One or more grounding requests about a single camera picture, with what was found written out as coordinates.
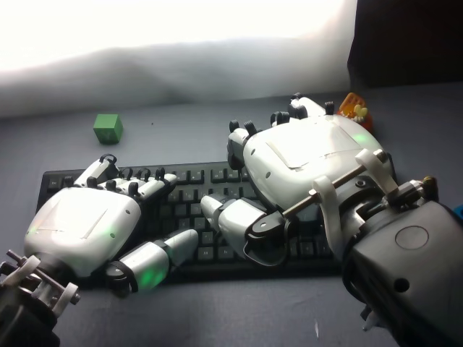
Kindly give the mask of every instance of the screw hole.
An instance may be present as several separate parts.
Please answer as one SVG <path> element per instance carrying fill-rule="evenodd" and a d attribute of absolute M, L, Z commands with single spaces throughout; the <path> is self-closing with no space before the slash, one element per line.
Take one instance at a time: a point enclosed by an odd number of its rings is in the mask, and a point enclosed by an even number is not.
<path fill-rule="evenodd" d="M 405 278 L 399 278 L 394 281 L 394 290 L 397 293 L 404 293 L 410 288 L 410 283 Z"/>

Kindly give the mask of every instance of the table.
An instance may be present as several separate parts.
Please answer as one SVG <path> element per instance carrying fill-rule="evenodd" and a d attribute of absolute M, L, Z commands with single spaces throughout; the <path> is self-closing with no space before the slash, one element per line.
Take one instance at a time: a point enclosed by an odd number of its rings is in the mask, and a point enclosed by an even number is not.
<path fill-rule="evenodd" d="M 340 105 L 346 93 L 313 95 Z M 441 201 L 463 203 L 463 84 L 422 85 L 361 93 L 375 134 L 394 158 L 398 179 L 437 176 Z M 103 153 L 121 166 L 226 160 L 228 123 L 252 119 L 266 129 L 288 98 L 156 106 L 119 113 L 122 141 L 100 145 L 100 112 L 0 121 L 0 254 L 22 253 L 44 171 L 86 168 Z M 83 291 L 55 332 L 62 346 L 396 346 L 381 329 L 361 330 L 361 303 L 337 277 L 267 279 L 159 286 L 119 300 Z M 318 323 L 319 339 L 315 334 Z"/>

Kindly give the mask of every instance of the robot's left hand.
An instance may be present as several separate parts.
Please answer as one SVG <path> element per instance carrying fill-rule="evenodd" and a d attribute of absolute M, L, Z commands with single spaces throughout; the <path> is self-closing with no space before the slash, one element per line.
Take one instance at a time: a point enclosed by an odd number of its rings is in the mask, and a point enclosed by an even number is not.
<path fill-rule="evenodd" d="M 140 227 L 143 205 L 175 187 L 177 177 L 158 169 L 119 170 L 113 155 L 103 155 L 37 212 L 25 237 L 25 255 L 63 282 L 88 278 L 106 269 L 109 286 L 128 292 L 151 289 L 184 262 L 197 247 L 197 232 L 186 230 L 169 239 L 145 242 L 119 261 Z"/>

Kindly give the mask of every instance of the orange object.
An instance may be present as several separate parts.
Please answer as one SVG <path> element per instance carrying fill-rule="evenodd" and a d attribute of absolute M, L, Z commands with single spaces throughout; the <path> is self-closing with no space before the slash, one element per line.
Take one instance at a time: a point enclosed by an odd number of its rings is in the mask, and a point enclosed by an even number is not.
<path fill-rule="evenodd" d="M 339 107 L 337 114 L 350 118 L 354 121 L 353 118 L 357 115 L 354 111 L 356 105 L 360 105 L 362 108 L 365 108 L 366 102 L 357 94 L 349 93 Z M 367 115 L 365 116 L 365 121 L 358 122 L 358 124 L 360 124 L 369 132 L 373 131 L 373 117 L 370 115 L 370 111 L 368 111 Z"/>

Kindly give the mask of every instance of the blue object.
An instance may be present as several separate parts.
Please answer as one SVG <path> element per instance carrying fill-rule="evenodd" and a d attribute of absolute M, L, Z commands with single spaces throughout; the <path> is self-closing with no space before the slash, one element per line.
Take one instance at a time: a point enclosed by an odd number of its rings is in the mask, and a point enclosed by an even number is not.
<path fill-rule="evenodd" d="M 459 207 L 454 208 L 454 212 L 461 218 L 463 219 L 463 205 L 460 205 Z"/>

